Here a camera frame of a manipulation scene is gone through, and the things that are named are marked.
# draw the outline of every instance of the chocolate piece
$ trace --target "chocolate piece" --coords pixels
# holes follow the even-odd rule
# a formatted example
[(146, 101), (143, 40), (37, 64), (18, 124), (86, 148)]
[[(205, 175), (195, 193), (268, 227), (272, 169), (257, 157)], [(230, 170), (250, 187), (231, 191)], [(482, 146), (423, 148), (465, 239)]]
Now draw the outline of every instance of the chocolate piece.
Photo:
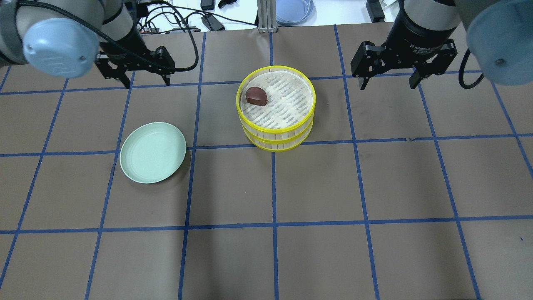
[(268, 103), (267, 93), (263, 89), (253, 86), (246, 91), (246, 102), (265, 106)]

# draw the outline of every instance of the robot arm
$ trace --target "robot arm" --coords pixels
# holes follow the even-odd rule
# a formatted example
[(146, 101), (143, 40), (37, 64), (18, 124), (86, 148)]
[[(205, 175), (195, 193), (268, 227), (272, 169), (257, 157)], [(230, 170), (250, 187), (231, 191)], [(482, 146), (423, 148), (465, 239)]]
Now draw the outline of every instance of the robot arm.
[(85, 75), (95, 62), (105, 78), (128, 88), (127, 70), (159, 74), (169, 85), (171, 74), (194, 69), (198, 59), (175, 68), (165, 47), (147, 49), (122, 0), (0, 0), (0, 67), (28, 62), (69, 78)]
[(449, 37), (461, 19), (467, 30), (467, 54), (472, 51), (486, 77), (505, 85), (533, 81), (532, 0), (398, 2), (400, 12), (385, 43), (362, 42), (351, 61), (352, 76), (362, 90), (370, 78), (391, 69), (414, 67), (412, 89), (424, 78), (444, 74), (457, 56)]

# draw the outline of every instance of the green plate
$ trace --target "green plate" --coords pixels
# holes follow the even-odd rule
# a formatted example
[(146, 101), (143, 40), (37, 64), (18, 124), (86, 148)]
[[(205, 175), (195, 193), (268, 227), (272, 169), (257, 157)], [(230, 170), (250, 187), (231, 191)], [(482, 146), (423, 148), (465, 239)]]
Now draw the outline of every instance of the green plate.
[(176, 126), (164, 122), (143, 125), (124, 141), (120, 167), (138, 183), (156, 183), (168, 178), (180, 167), (187, 144)]

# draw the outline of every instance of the blue tape line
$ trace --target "blue tape line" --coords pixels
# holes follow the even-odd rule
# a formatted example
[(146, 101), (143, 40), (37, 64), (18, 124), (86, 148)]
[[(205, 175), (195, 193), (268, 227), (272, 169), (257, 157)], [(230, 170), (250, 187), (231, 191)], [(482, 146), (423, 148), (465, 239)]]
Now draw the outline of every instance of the blue tape line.
[[(172, 83), (169, 86), (195, 86), (198, 85), (196, 82), (192, 83)], [(145, 85), (135, 85), (134, 89), (148, 89), (148, 88), (166, 88), (166, 84), (145, 84)]]
[(41, 156), (42, 153), (4, 153), (0, 157), (16, 157), (16, 156)]
[(387, 143), (391, 141), (407, 141), (406, 138), (391, 138), (391, 139), (356, 139), (356, 143)]
[[(533, 133), (518, 134), (520, 137), (533, 137)], [(455, 140), (455, 139), (489, 139), (489, 138), (513, 138), (514, 135), (479, 135), (479, 136), (444, 136), (436, 137), (437, 140)], [(432, 137), (419, 137), (409, 141), (427, 141), (433, 140)], [(383, 139), (358, 139), (356, 143), (388, 143), (396, 141), (407, 141), (406, 138), (383, 138)], [(353, 140), (323, 140), (323, 141), (305, 141), (302, 145), (328, 145), (328, 144), (351, 144)], [(253, 148), (253, 144), (234, 144), (234, 145), (212, 145), (212, 146), (189, 146), (187, 150), (203, 150), (203, 149), (227, 149), (227, 148)], [(107, 151), (79, 151), (79, 152), (45, 152), (44, 156), (53, 155), (97, 155), (97, 154), (113, 154), (116, 150)], [(0, 153), (0, 157), (16, 157), (16, 156), (40, 156), (42, 153)]]
[[(135, 80), (135, 72), (132, 74), (132, 85)], [(115, 158), (113, 160), (113, 167), (111, 168), (111, 173), (109, 174), (109, 181), (107, 185), (106, 198), (104, 199), (102, 216), (100, 218), (100, 226), (98, 228), (98, 236), (96, 237), (96, 245), (94, 246), (93, 260), (91, 263), (91, 270), (89, 271), (89, 279), (87, 281), (87, 288), (85, 290), (85, 300), (89, 299), (89, 293), (91, 292), (91, 284), (93, 282), (94, 268), (96, 267), (96, 259), (98, 257), (98, 251), (100, 249), (100, 241), (102, 240), (103, 225), (106, 220), (107, 205), (109, 203), (109, 195), (111, 194), (111, 186), (113, 184), (113, 178), (115, 176), (115, 169), (118, 161), (118, 154), (120, 151), (120, 141), (122, 140), (122, 134), (124, 132), (124, 124), (126, 123), (126, 115), (128, 113), (128, 107), (130, 105), (130, 97), (132, 94), (132, 87), (128, 89), (128, 95), (126, 97), (126, 103), (124, 105), (124, 112), (122, 114), (122, 121), (120, 123), (120, 129), (118, 131), (117, 146), (115, 149)]]
[(421, 219), (391, 219), (391, 220), (369, 220), (370, 224), (406, 224), (406, 223), (441, 223), (455, 222), (456, 218), (421, 218)]
[(60, 156), (60, 155), (98, 155), (98, 154), (113, 154), (116, 150), (108, 151), (78, 151), (78, 152), (45, 152), (45, 153), (5, 153), (0, 154), (0, 157), (15, 157), (15, 156)]
[(337, 41), (337, 49), (338, 49), (338, 55), (341, 60), (341, 70), (342, 70), (342, 76), (343, 76), (343, 83), (344, 83), (344, 95), (346, 97), (346, 107), (348, 109), (348, 119), (350, 121), (350, 130), (352, 133), (352, 140), (353, 140), (353, 151), (356, 157), (356, 167), (357, 167), (357, 179), (359, 181), (359, 192), (361, 194), (361, 206), (363, 210), (363, 217), (365, 219), (365, 231), (367, 236), (367, 244), (368, 244), (368, 255), (370, 259), (370, 269), (372, 271), (372, 281), (374, 283), (374, 294), (376, 296), (376, 299), (379, 300), (379, 287), (377, 284), (377, 274), (376, 274), (376, 265), (374, 260), (374, 250), (372, 247), (372, 236), (370, 234), (370, 225), (368, 224), (368, 214), (367, 214), (367, 208), (366, 208), (366, 200), (365, 200), (365, 191), (363, 188), (363, 181), (361, 176), (361, 165), (359, 163), (359, 152), (357, 150), (357, 138), (356, 138), (356, 132), (353, 127), (353, 118), (352, 118), (352, 109), (350, 106), (350, 96), (348, 94), (348, 83), (346, 81), (346, 71), (344, 70), (344, 59), (342, 56), (342, 49), (341, 49), (341, 40), (338, 37), (338, 30), (337, 25), (333, 25), (333, 30), (335, 31), (335, 39)]
[(226, 148), (251, 148), (254, 144), (218, 145), (218, 146), (197, 146), (197, 150), (202, 149), (226, 149)]
[(216, 84), (240, 84), (241, 81), (214, 81), (214, 82), (202, 82), (202, 85), (216, 85)]
[(493, 221), (493, 220), (526, 220), (533, 219), (533, 215), (517, 215), (517, 216), (484, 216), (484, 217), (459, 217), (463, 221)]
[(9, 71), (11, 71), (11, 66), (7, 67), (7, 71), (4, 74), (4, 78), (2, 79), (2, 83), (0, 83), (0, 92), (2, 91), (2, 88), (4, 87), (4, 83), (7, 80), (7, 76), (9, 75)]
[(272, 238), (274, 256), (274, 300), (279, 300), (279, 277), (278, 277), (278, 208), (276, 205), (276, 154), (271, 153), (272, 160)]
[(391, 76), (411, 76), (412, 73), (383, 73), (377, 74), (375, 77), (391, 77)]
[(187, 195), (187, 211), (185, 213), (185, 229), (183, 232), (183, 245), (181, 248), (181, 267), (180, 267), (180, 281), (178, 285), (177, 298), (181, 300), (183, 297), (183, 277), (185, 275), (185, 257), (187, 255), (187, 240), (189, 237), (189, 221), (191, 217), (191, 199), (192, 199), (192, 183), (195, 173), (195, 159), (196, 159), (196, 143), (198, 141), (198, 119), (200, 118), (200, 98), (201, 98), (201, 86), (202, 78), (204, 74), (204, 61), (205, 61), (205, 42), (206, 33), (202, 41), (201, 60), (200, 60), (200, 75), (198, 77), (198, 98), (196, 99), (196, 118), (195, 118), (195, 135), (192, 143), (192, 156), (191, 156), (191, 170), (189, 175), (189, 192)]
[(269, 33), (269, 46), (270, 46), (270, 65), (274, 65), (274, 39), (273, 39), (273, 33)]
[(512, 138), (514, 135), (479, 135), (479, 136), (448, 136), (437, 137), (437, 140), (452, 140), (452, 139), (493, 139), (493, 138)]
[(470, 261), (470, 254), (469, 254), (469, 251), (468, 251), (468, 247), (466, 246), (466, 241), (465, 241), (465, 237), (464, 237), (464, 234), (463, 234), (463, 228), (461, 226), (461, 220), (459, 219), (459, 213), (457, 212), (457, 207), (455, 205), (454, 195), (453, 195), (453, 193), (451, 191), (450, 180), (448, 178), (448, 173), (446, 171), (446, 166), (444, 165), (444, 159), (442, 158), (442, 153), (441, 153), (441, 150), (440, 150), (439, 141), (436, 138), (437, 135), (435, 134), (435, 128), (433, 127), (433, 121), (431, 120), (430, 111), (429, 111), (429, 108), (427, 106), (426, 98), (424, 96), (424, 91), (422, 90), (422, 85), (421, 84), (418, 85), (418, 91), (420, 92), (420, 97), (422, 98), (422, 104), (424, 105), (424, 110), (426, 111), (427, 122), (430, 125), (431, 135), (434, 138), (433, 141), (435, 142), (435, 149), (437, 150), (437, 156), (439, 157), (439, 163), (440, 163), (440, 167), (442, 169), (442, 175), (444, 176), (444, 181), (446, 183), (446, 189), (448, 190), (448, 196), (450, 198), (451, 208), (452, 208), (452, 210), (454, 212), (454, 217), (455, 217), (456, 224), (457, 224), (457, 230), (459, 231), (459, 238), (461, 239), (461, 245), (463, 246), (463, 252), (464, 252), (464, 255), (465, 255), (466, 265), (467, 265), (469, 273), (470, 273), (470, 279), (472, 280), (472, 286), (474, 288), (474, 292), (475, 292), (476, 298), (477, 299), (481, 299), (481, 295), (479, 293), (478, 283), (476, 281), (475, 274), (474, 274), (474, 268), (472, 266), (472, 262)]
[[(58, 117), (59, 108), (61, 107), (61, 102), (63, 101), (63, 96), (65, 94), (65, 89), (67, 88), (67, 84), (68, 84), (68, 79), (66, 79), (65, 83), (63, 84), (63, 90), (61, 91), (61, 95), (59, 96), (58, 104), (55, 107), (54, 115), (52, 117), (52, 122), (50, 123), (48, 134), (46, 135), (46, 139), (44, 141), (43, 150), (41, 151), (41, 155), (39, 156), (39, 162), (37, 163), (37, 167), (35, 168), (35, 173), (34, 173), (33, 179), (31, 180), (30, 188), (28, 190), (28, 195), (26, 196), (24, 206), (22, 207), (22, 213), (20, 215), (19, 223), (17, 225), (17, 231), (20, 231), (20, 229), (22, 228), (22, 222), (24, 221), (24, 216), (26, 215), (26, 211), (28, 210), (28, 204), (30, 202), (31, 194), (35, 187), (35, 181), (37, 179), (37, 175), (39, 174), (39, 169), (41, 168), (41, 164), (43, 163), (44, 153), (46, 152), (48, 141), (50, 141), (50, 136), (52, 135), (52, 130), (54, 129), (55, 120)], [(0, 289), (2, 288), (2, 284), (4, 283), (5, 273), (7, 271), (7, 267), (9, 266), (9, 261), (11, 260), (11, 256), (13, 255), (13, 250), (15, 249), (15, 244), (17, 242), (18, 236), (19, 236), (19, 233), (15, 233), (13, 237), (13, 241), (11, 242), (11, 246), (9, 248), (9, 252), (7, 253), (7, 258), (5, 260), (4, 268), (2, 269), (2, 275), (0, 275)]]
[(75, 151), (75, 152), (46, 152), (44, 156), (59, 156), (59, 155), (99, 155), (99, 154), (115, 154), (117, 150), (107, 151)]
[(524, 146), (522, 146), (522, 141), (520, 140), (519, 135), (516, 133), (516, 128), (513, 125), (513, 121), (511, 121), (511, 117), (509, 116), (509, 113), (507, 112), (507, 109), (505, 108), (505, 105), (503, 104), (503, 100), (498, 92), (498, 89), (496, 88), (496, 85), (494, 84), (494, 82), (491, 82), (490, 84), (492, 84), (492, 89), (494, 90), (494, 93), (496, 94), (496, 98), (498, 98), (498, 102), (500, 103), (500, 106), (502, 107), (503, 113), (505, 114), (505, 118), (507, 118), (507, 122), (509, 123), (509, 127), (511, 127), (513, 136), (516, 138), (516, 142), (518, 143), (518, 148), (520, 149), (520, 152), (522, 153), (522, 157), (524, 158), (524, 161), (526, 162), (526, 165), (529, 170), (529, 174), (531, 175), (531, 178), (533, 178), (533, 168), (531, 167), (531, 162), (528, 159)]
[(335, 226), (335, 225), (365, 225), (365, 220), (351, 221), (311, 221), (311, 222), (280, 222), (278, 227), (297, 227), (297, 226)]
[(309, 80), (343, 79), (344, 76), (309, 77)]
[[(509, 216), (480, 216), (459, 217), (461, 222), (491, 221), (491, 220), (529, 220), (533, 215)], [(345, 221), (311, 221), (311, 222), (278, 222), (278, 223), (238, 223), (214, 225), (189, 225), (189, 230), (211, 230), (229, 228), (264, 228), (264, 227), (301, 227), (301, 226), (339, 226), (365, 224), (413, 224), (413, 223), (445, 223), (455, 222), (456, 218), (419, 218), (419, 219), (376, 219), (376, 220), (345, 220)], [(185, 226), (148, 226), (148, 227), (109, 227), (102, 228), (102, 232), (136, 232), (136, 231), (175, 231), (184, 230)], [(98, 232), (99, 228), (57, 228), (57, 229), (23, 229), (0, 230), (0, 234), (38, 234), (38, 233), (78, 233)]]
[(113, 227), (113, 228), (103, 228), (102, 232), (165, 231), (165, 230), (183, 230), (183, 229), (185, 229), (185, 226)]
[(261, 228), (272, 227), (273, 223), (238, 223), (238, 224), (216, 224), (216, 225), (189, 225), (189, 230), (208, 230), (208, 229), (229, 229), (229, 228)]
[(305, 141), (302, 145), (351, 144), (353, 140)]
[(98, 232), (98, 228), (25, 229), (20, 234)]
[(46, 90), (46, 91), (21, 91), (21, 92), (2, 92), (0, 95), (24, 95), (24, 94), (46, 94), (46, 93), (62, 93), (62, 90)]
[(84, 89), (67, 89), (66, 92), (90, 92), (90, 91), (107, 91), (107, 90), (125, 90), (123, 86), (110, 86), (107, 88), (84, 88)]

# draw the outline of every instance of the wire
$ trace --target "wire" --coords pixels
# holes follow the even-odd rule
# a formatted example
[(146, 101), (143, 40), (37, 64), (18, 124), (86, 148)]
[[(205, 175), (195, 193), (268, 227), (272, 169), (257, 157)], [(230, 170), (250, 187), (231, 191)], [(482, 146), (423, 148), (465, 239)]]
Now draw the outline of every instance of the wire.
[(471, 88), (475, 87), (485, 77), (485, 75), (481, 74), (481, 75), (479, 75), (479, 78), (476, 81), (474, 81), (474, 83), (465, 84), (465, 80), (464, 80), (465, 67), (466, 67), (466, 62), (468, 61), (468, 57), (469, 56), (470, 56), (470, 49), (466, 49), (465, 56), (463, 56), (463, 60), (461, 61), (461, 65), (459, 66), (459, 85), (463, 89), (471, 89)]
[(220, 17), (222, 19), (226, 19), (226, 20), (229, 20), (229, 21), (233, 21), (233, 22), (238, 22), (238, 23), (243, 23), (243, 24), (247, 24), (247, 25), (252, 25), (252, 26), (255, 26), (257, 27), (256, 24), (253, 24), (253, 23), (249, 23), (249, 22), (244, 22), (244, 21), (239, 21), (239, 20), (235, 20), (235, 19), (230, 19), (230, 18), (227, 18), (227, 17), (224, 17), (223, 15), (219, 15), (219, 14), (216, 14), (216, 13), (212, 13), (212, 12), (208, 12), (208, 11), (203, 11), (203, 10), (197, 10), (197, 9), (191, 9), (189, 7), (183, 7), (183, 6), (174, 6), (166, 1), (162, 1), (162, 0), (154, 0), (152, 2), (150, 2), (150, 4), (161, 4), (161, 3), (164, 3), (164, 4), (167, 4), (168, 6), (170, 6), (171, 8), (173, 9), (183, 9), (183, 10), (190, 10), (190, 11), (196, 11), (196, 12), (202, 12), (202, 13), (209, 13), (209, 14), (212, 14), (212, 15), (215, 15), (217, 17)]
[[(144, 35), (167, 34), (167, 33), (171, 33), (171, 32), (174, 32), (174, 31), (179, 31), (179, 30), (185, 32), (184, 28), (172, 28), (172, 29), (166, 30), (166, 31), (154, 32), (154, 33), (145, 33)], [(191, 30), (192, 30), (192, 32), (201, 32), (200, 28), (191, 28)]]
[[(160, 7), (158, 7), (158, 8), (161, 9), (161, 11), (165, 11), (165, 10), (164, 10), (164, 8), (165, 8), (164, 6), (160, 6)], [(165, 15), (165, 19), (167, 19), (168, 23), (170, 23), (170, 24), (172, 24), (172, 25), (179, 25), (179, 26), (181, 26), (181, 24), (180, 24), (181, 22), (180, 22), (179, 19), (176, 17), (176, 15), (174, 15), (174, 19), (176, 20), (176, 22), (172, 22), (172, 21), (170, 21), (170, 19), (167, 17), (167, 15)]]
[(148, 24), (150, 24), (150, 23), (154, 24), (154, 23), (153, 23), (153, 20), (154, 20), (155, 18), (157, 18), (158, 16), (160, 16), (160, 15), (167, 15), (167, 14), (174, 15), (174, 13), (173, 13), (173, 12), (170, 12), (170, 11), (163, 11), (163, 12), (160, 12), (160, 13), (154, 15), (154, 16), (153, 16), (152, 18), (150, 18), (149, 20), (145, 21), (145, 22), (144, 22), (144, 25), (142, 25), (142, 27), (140, 28), (140, 30), (144, 29), (144, 28), (145, 28), (146, 26), (148, 26)]
[(194, 15), (194, 14), (199, 14), (199, 15), (206, 15), (205, 12), (199, 12), (199, 11), (193, 11), (191, 12), (190, 14), (188, 14), (186, 17), (185, 17), (185, 21), (187, 21), (187, 23), (189, 22), (189, 18)]
[(90, 23), (84, 21), (83, 19), (79, 18), (78, 16), (76, 16), (76, 15), (74, 15), (74, 14), (72, 14), (72, 13), (70, 13), (70, 12), (60, 8), (60, 7), (57, 7), (55, 5), (51, 5), (51, 4), (48, 4), (48, 3), (44, 3), (44, 2), (33, 2), (33, 1), (27, 1), (27, 0), (20, 0), (20, 1), (18, 1), (18, 4), (20, 6), (33, 6), (33, 7), (40, 7), (40, 8), (44, 8), (44, 9), (49, 9), (49, 10), (55, 11), (57, 13), (60, 13), (60, 14), (62, 14), (64, 16), (66, 16), (66, 17), (69, 17), (69, 18), (73, 19), (74, 21), (80, 23), (81, 25), (87, 27), (92, 32), (98, 34), (100, 37), (102, 37), (104, 40), (108, 41), (113, 46), (115, 46), (115, 47), (121, 49), (122, 51), (124, 51), (125, 53), (131, 55), (132, 57), (134, 57), (138, 61), (141, 61), (141, 62), (143, 62), (145, 64), (148, 64), (148, 65), (152, 65), (152, 66), (157, 67), (159, 69), (171, 70), (171, 71), (174, 71), (174, 72), (185, 72), (185, 71), (193, 70), (198, 65), (198, 59), (199, 59), (198, 58), (198, 48), (196, 47), (196, 42), (195, 42), (195, 40), (194, 40), (194, 38), (192, 36), (191, 30), (190, 30), (190, 28), (189, 28), (189, 26), (187, 24), (185, 24), (185, 26), (186, 26), (186, 29), (187, 29), (187, 31), (189, 33), (190, 38), (191, 38), (192, 46), (194, 47), (194, 50), (195, 50), (195, 56), (196, 56), (195, 57), (195, 62), (190, 67), (186, 67), (186, 68), (171, 68), (171, 67), (168, 67), (168, 66), (160, 65), (160, 64), (158, 64), (158, 63), (156, 63), (154, 61), (150, 61), (150, 60), (138, 55), (137, 53), (127, 49), (126, 47), (120, 45), (117, 41), (113, 40), (111, 37), (109, 37), (108, 35), (103, 33), (98, 28), (94, 27)]

